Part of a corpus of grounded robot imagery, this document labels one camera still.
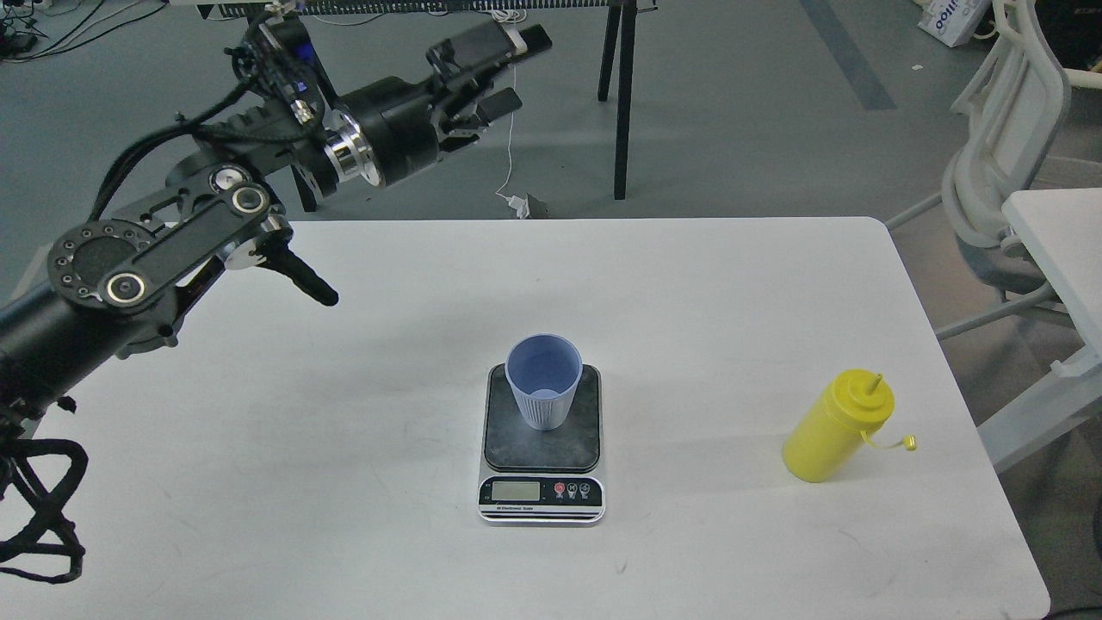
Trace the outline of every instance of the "blue plastic cup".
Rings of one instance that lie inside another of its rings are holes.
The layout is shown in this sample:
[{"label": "blue plastic cup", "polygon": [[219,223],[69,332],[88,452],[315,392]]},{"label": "blue plastic cup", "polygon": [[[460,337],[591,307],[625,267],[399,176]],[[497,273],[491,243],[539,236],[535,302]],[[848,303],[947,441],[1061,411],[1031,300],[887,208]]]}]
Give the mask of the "blue plastic cup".
[{"label": "blue plastic cup", "polygon": [[582,379],[582,356],[560,336],[530,336],[506,358],[505,379],[528,426],[537,431],[559,428],[566,422]]}]

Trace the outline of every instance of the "chair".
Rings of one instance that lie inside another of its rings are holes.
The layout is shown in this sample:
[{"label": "chair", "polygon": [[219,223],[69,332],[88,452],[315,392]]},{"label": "chair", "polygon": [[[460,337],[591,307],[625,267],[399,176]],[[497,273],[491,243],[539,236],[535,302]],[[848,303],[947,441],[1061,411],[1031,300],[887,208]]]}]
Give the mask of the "chair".
[{"label": "chair", "polygon": [[[940,192],[885,221],[892,230],[942,205],[964,260],[998,293],[997,305],[938,329],[938,340],[1011,315],[1072,327],[1002,211],[1003,202],[1028,188],[1046,160],[1071,100],[1069,72],[1045,42],[1033,0],[993,3],[998,41],[950,108],[968,115],[968,141],[946,167]],[[1091,77],[1076,75],[1076,81],[1087,85]],[[1088,168],[1088,185],[1102,184],[1102,165],[1079,163]]]}]

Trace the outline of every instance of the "bottle nozzle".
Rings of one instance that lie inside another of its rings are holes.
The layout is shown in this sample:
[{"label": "bottle nozzle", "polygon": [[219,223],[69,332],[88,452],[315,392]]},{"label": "bottle nozzle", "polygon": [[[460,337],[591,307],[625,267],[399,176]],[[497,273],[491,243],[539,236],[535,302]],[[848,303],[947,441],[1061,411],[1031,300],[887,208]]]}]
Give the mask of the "bottle nozzle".
[{"label": "bottle nozzle", "polygon": [[868,385],[865,387],[865,394],[871,396],[874,392],[876,392],[876,389],[879,388],[882,381],[884,381],[884,376],[877,373],[876,377],[873,378],[873,381],[868,382]]}]

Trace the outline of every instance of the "white table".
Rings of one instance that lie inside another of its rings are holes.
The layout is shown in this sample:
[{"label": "white table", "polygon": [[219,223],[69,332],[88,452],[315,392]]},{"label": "white table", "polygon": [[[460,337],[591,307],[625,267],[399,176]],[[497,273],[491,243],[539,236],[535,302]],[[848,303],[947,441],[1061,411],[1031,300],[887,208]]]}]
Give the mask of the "white table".
[{"label": "white table", "polygon": [[[6,618],[1038,618],[1049,599],[915,291],[866,218],[298,224],[341,291],[230,273],[176,350],[40,437],[91,456],[85,576]],[[486,373],[534,333],[604,382],[608,511],[476,510]],[[834,374],[897,409],[822,485],[780,447]],[[12,511],[0,511],[9,525]]]},{"label": "white table", "polygon": [[1003,213],[1067,306],[1083,348],[980,425],[997,471],[1102,412],[1102,188],[1015,192]]}]

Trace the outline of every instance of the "black table leg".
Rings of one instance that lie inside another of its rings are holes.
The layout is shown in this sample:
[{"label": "black table leg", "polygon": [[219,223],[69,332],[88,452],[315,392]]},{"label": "black table leg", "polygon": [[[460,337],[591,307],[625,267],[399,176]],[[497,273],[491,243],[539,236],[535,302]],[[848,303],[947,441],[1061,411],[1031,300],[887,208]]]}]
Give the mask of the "black table leg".
[{"label": "black table leg", "polygon": [[616,33],[619,30],[620,8],[608,7],[608,22],[605,24],[605,52],[601,56],[601,83],[597,85],[597,100],[608,100],[608,83],[613,77],[613,59],[616,57]]},{"label": "black table leg", "polygon": [[619,100],[616,109],[616,168],[613,197],[627,195],[627,143],[631,124],[631,73],[635,67],[635,18],[639,12],[636,0],[624,3],[624,23],[620,33]]}]

